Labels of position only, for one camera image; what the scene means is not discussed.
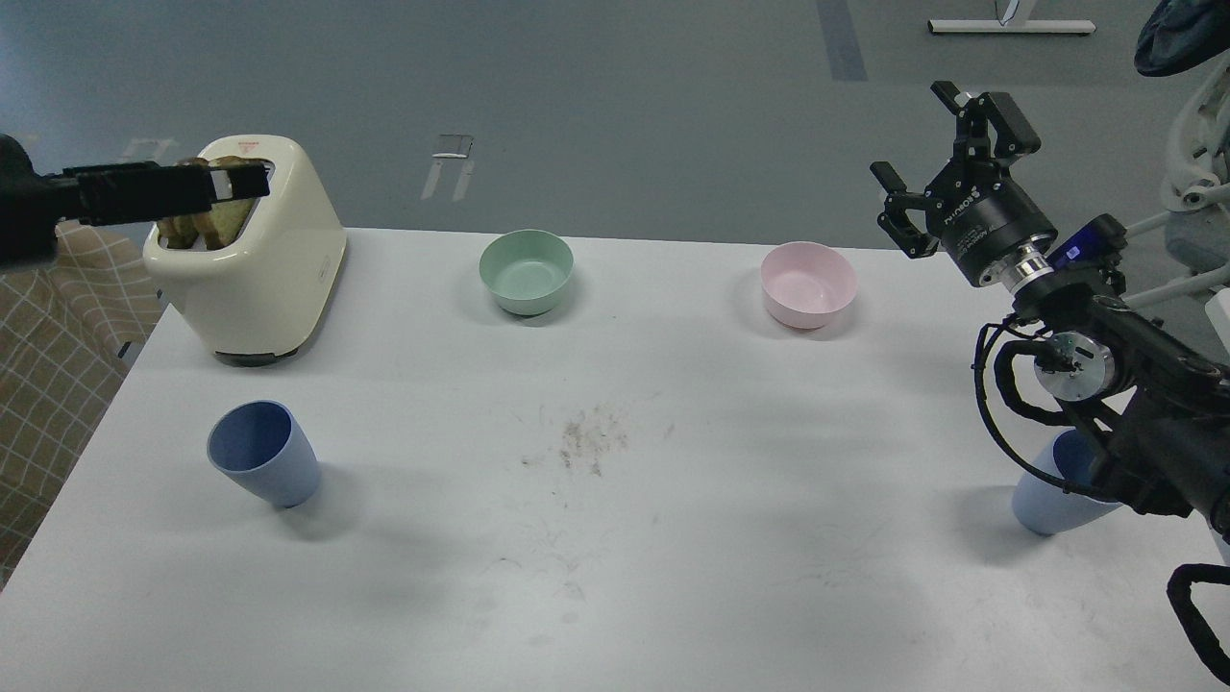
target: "table stain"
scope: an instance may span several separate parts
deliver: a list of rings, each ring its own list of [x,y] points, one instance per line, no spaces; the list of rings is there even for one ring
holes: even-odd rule
[[[574,415],[563,427],[560,445],[563,468],[583,468],[601,478],[603,458],[613,451],[629,449],[625,417],[610,404],[599,404]]]

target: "bowl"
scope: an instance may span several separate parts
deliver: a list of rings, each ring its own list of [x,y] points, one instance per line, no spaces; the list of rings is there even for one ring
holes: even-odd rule
[[[765,309],[795,328],[819,328],[854,300],[859,279],[836,250],[796,241],[774,247],[760,263]]]
[[[572,250],[552,232],[514,230],[487,245],[478,275],[501,307],[514,315],[540,315],[563,299],[572,277]]]

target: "pink bowl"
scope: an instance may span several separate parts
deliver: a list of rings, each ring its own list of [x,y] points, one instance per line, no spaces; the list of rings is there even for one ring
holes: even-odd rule
[[[836,250],[819,242],[787,242],[760,262],[765,309],[796,328],[827,324],[854,300],[859,279]]]

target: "robotic arm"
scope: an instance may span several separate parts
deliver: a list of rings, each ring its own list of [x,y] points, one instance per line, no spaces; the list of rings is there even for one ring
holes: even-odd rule
[[[55,258],[55,224],[153,221],[208,211],[215,202],[264,197],[258,162],[226,167],[153,161],[65,168],[39,176],[16,139],[0,134],[0,273]]]
[[[1065,493],[1119,501],[1141,515],[1188,516],[1194,509],[1230,541],[1230,369],[1119,300],[1124,280],[1117,264],[1125,241],[1112,216],[1097,216],[1052,250],[1055,227],[1009,172],[1041,146],[1011,96],[962,93],[946,81],[931,90],[957,118],[952,157],[921,193],[907,191],[888,162],[872,163],[888,193],[877,220],[908,256],[925,257],[942,246],[970,285],[1000,283],[1012,294],[1014,312],[988,324],[996,329],[990,343],[984,328],[974,363],[979,408],[993,438],[1028,473]],[[925,211],[925,230],[909,210]],[[1042,328],[1033,334],[1020,331],[1038,322]],[[1098,452],[1089,484],[1033,468],[995,429],[982,372],[1004,332],[1018,337],[1004,344],[994,364],[1005,403],[1044,425],[1080,430]],[[1022,356],[1033,359],[1058,411],[1027,404],[1017,393],[1012,360]],[[1105,404],[1132,388],[1122,414]],[[1230,584],[1230,574],[1186,569],[1192,567],[1176,572],[1171,600],[1202,660],[1230,685],[1230,659],[1191,606],[1189,590],[1192,581]]]

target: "plaid fabric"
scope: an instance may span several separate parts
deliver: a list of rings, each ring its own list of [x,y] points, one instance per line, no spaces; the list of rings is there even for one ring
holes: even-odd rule
[[[128,238],[62,225],[55,265],[0,275],[0,588],[161,313]]]

